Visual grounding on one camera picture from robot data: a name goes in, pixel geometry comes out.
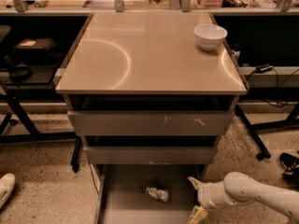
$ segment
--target speckled floor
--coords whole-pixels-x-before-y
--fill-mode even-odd
[[[252,122],[285,118],[286,114],[249,114]],[[41,132],[70,131],[66,115],[32,115]],[[8,127],[5,134],[26,133],[21,124]],[[299,157],[298,130],[262,133],[272,158],[258,161],[259,152],[244,124],[235,117],[219,143],[218,154],[206,170],[204,181],[217,182],[226,174],[238,171],[265,184],[293,189],[281,178],[283,168],[278,157],[288,152]],[[0,223],[93,223],[97,194],[91,168],[83,154],[79,171],[70,166],[75,142],[32,142],[0,144],[0,176],[13,173],[16,187],[0,210]],[[292,224],[289,218],[260,204],[227,207],[210,212],[206,223]]]

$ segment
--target drawer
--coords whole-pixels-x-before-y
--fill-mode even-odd
[[[187,177],[195,173],[191,165],[108,165],[95,223],[187,223],[195,205],[195,191]],[[168,190],[166,203],[146,195],[152,185]]]
[[[216,147],[84,147],[92,164],[209,164]]]
[[[233,112],[68,112],[77,135],[220,135]]]
[[[68,95],[75,111],[227,111],[234,95]]]

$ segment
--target wire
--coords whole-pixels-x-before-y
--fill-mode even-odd
[[[272,68],[274,71],[275,71],[275,73],[277,74],[277,88],[278,88],[278,85],[279,85],[279,77],[278,77],[278,71],[277,71],[277,69],[276,68]]]
[[[93,176],[92,166],[91,166],[90,163],[88,163],[88,165],[90,166],[90,170],[91,170],[91,174],[92,174],[93,185],[94,185],[95,191],[96,191],[97,194],[99,194],[99,191],[98,191],[98,189],[97,189],[97,187],[96,187],[96,184],[95,184],[95,181],[94,181],[94,176]]]
[[[296,74],[299,71],[299,69],[295,70],[293,73],[291,73],[284,81],[281,82],[279,87],[282,87],[294,74]]]
[[[275,102],[276,104],[272,104],[271,101],[267,101],[267,100],[262,100],[262,101],[264,101],[264,102],[268,103],[269,105],[276,107],[276,108],[282,108],[289,103],[288,101],[285,103],[281,103],[280,101],[273,100],[272,102]]]
[[[252,71],[252,72],[247,76],[246,81],[249,81],[250,77],[251,77],[252,75],[255,75],[256,73],[257,73],[256,70]]]

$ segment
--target cabinet top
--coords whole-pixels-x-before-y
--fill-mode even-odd
[[[247,92],[223,44],[202,51],[193,28],[208,13],[97,12],[56,91],[66,94]]]

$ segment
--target metal frame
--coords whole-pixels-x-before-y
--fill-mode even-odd
[[[40,133],[38,128],[28,117],[26,111],[20,105],[18,99],[9,93],[7,86],[0,79],[1,96],[5,99],[10,109],[18,117],[20,122],[24,125],[29,134],[18,135],[2,135],[9,123],[14,124],[14,119],[11,119],[10,114],[6,114],[5,118],[0,124],[0,143],[23,143],[31,141],[49,141],[49,140],[68,140],[77,139],[75,132],[61,132],[61,133]],[[76,147],[73,154],[72,166],[76,172],[78,170],[78,154]]]
[[[235,107],[235,114],[242,119],[245,126],[249,130],[252,138],[256,142],[257,146],[260,148],[261,153],[258,153],[256,155],[259,161],[263,160],[264,158],[270,159],[271,154],[266,148],[266,146],[263,144],[262,139],[258,135],[258,131],[299,128],[299,103],[297,103],[297,105],[293,108],[292,112],[289,114],[287,118],[279,121],[251,124],[239,105]]]

